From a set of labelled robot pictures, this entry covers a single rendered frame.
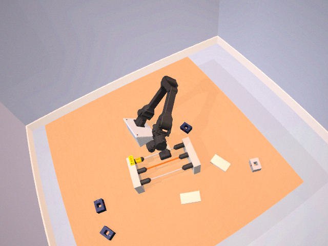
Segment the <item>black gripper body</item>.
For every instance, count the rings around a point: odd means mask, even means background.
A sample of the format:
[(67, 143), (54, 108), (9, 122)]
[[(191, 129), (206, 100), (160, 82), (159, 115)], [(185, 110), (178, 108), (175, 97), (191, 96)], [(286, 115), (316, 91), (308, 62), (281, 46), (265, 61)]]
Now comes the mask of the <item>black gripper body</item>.
[(160, 157), (160, 160), (165, 160), (165, 159), (171, 158), (172, 155), (171, 155), (170, 150), (165, 149), (165, 150), (159, 152), (159, 157)]

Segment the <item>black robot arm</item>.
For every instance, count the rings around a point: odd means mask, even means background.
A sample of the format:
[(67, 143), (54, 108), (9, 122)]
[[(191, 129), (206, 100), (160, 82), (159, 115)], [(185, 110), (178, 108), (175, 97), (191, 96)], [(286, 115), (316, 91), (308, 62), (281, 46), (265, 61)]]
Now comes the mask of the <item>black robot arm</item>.
[[(144, 105), (137, 111), (137, 118), (134, 122), (137, 127), (145, 127), (147, 120), (150, 120), (154, 116), (154, 109), (157, 107), (162, 98), (166, 95), (165, 104), (162, 113), (159, 115), (156, 124), (153, 124), (152, 134), (154, 140), (146, 143), (148, 152), (153, 153), (155, 149), (157, 151), (163, 151), (167, 148), (166, 136), (169, 137), (172, 129), (172, 110), (176, 94), (178, 92), (178, 83), (176, 79), (169, 76), (164, 76), (160, 82), (160, 88), (151, 99), (149, 104)], [(167, 130), (167, 132), (163, 131)]]

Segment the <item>cream flat rectangular block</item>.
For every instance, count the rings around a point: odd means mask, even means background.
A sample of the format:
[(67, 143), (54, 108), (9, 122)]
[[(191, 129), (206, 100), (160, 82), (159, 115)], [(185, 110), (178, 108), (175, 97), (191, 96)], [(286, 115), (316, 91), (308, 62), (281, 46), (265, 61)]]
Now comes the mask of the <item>cream flat rectangular block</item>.
[(214, 157), (210, 160), (210, 163), (212, 163), (213, 165), (215, 165), (217, 168), (219, 168), (220, 170), (223, 170), (224, 172), (226, 172), (226, 170), (229, 168), (229, 166), (231, 165), (229, 162), (227, 162), (226, 160), (224, 160), (223, 158), (219, 157), (218, 155), (214, 155)]
[(180, 193), (181, 204), (201, 202), (200, 192)]

